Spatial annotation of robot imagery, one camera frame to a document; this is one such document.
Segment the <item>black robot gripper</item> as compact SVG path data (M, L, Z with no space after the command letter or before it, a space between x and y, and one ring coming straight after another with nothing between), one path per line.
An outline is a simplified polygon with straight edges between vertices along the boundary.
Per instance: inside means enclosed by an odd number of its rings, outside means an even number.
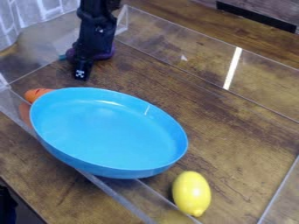
M80 0L77 16L80 18L79 38L76 42L87 44L113 44L117 19L112 15L121 0ZM76 58L73 77L87 81L93 66L92 59Z

